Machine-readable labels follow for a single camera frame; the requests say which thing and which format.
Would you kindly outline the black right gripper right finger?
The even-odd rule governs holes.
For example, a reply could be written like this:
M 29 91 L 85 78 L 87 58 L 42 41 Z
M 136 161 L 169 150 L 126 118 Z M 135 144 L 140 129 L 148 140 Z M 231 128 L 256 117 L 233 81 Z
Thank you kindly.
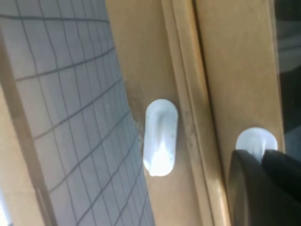
M 301 202 L 301 163 L 276 150 L 265 151 L 261 167 L 271 181 L 298 203 Z

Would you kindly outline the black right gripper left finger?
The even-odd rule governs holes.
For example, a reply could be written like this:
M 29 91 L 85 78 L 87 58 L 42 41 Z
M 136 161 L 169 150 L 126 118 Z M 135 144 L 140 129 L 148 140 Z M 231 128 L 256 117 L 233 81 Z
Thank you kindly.
M 227 191 L 234 226 L 301 224 L 301 202 L 278 188 L 247 151 L 232 153 Z

